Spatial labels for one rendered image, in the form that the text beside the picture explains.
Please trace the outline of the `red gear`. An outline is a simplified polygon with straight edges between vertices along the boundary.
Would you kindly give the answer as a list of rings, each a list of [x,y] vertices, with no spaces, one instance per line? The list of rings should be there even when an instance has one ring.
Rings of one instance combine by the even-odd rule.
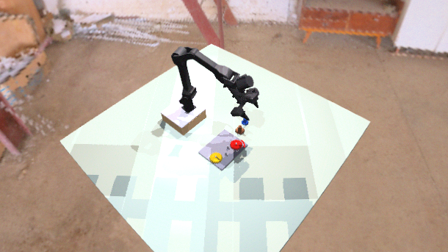
[[[236,145],[236,143],[237,143],[237,145]],[[231,141],[230,147],[232,149],[238,150],[242,147],[242,142],[240,142],[239,140]]]

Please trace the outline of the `brown gear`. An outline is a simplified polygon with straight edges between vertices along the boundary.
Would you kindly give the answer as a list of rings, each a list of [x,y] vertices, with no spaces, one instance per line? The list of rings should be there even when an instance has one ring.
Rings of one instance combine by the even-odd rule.
[[[243,134],[243,133],[245,132],[245,130],[244,130],[244,128],[243,128],[241,125],[239,125],[239,126],[235,129],[235,132],[236,132],[237,134]]]

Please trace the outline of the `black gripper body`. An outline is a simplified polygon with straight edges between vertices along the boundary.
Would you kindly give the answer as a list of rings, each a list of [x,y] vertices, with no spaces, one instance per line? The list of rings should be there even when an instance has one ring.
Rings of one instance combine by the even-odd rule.
[[[249,88],[248,90],[251,92],[255,89],[256,87],[253,88]],[[256,88],[257,89],[257,88]],[[258,90],[258,89],[257,89]],[[235,98],[237,100],[237,103],[239,104],[238,107],[234,107],[231,110],[231,115],[233,117],[237,117],[237,116],[241,116],[242,113],[244,112],[243,110],[243,106],[245,105],[245,102],[242,100],[242,94],[245,94],[245,89],[244,90],[240,90],[237,94],[232,95],[233,98]]]

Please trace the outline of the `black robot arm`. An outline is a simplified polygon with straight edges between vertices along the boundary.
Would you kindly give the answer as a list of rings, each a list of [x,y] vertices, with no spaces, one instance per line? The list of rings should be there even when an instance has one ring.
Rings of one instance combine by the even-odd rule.
[[[189,72],[187,68],[187,61],[194,60],[198,62],[203,67],[211,71],[215,78],[223,84],[223,88],[227,87],[232,95],[237,94],[240,90],[247,89],[254,86],[253,77],[247,75],[246,73],[239,76],[240,73],[231,70],[225,65],[219,65],[214,60],[206,57],[204,54],[200,53],[197,48],[191,48],[189,46],[183,47],[179,46],[171,55],[173,63],[178,66],[179,76],[182,84],[181,98],[179,103],[183,104],[181,107],[185,112],[189,113],[196,106],[193,104],[193,98],[195,97],[197,90],[196,87],[191,85]],[[231,80],[231,78],[233,79]],[[245,104],[255,102],[259,99],[259,91],[255,88],[253,91],[246,90],[246,94],[242,94],[242,100]]]

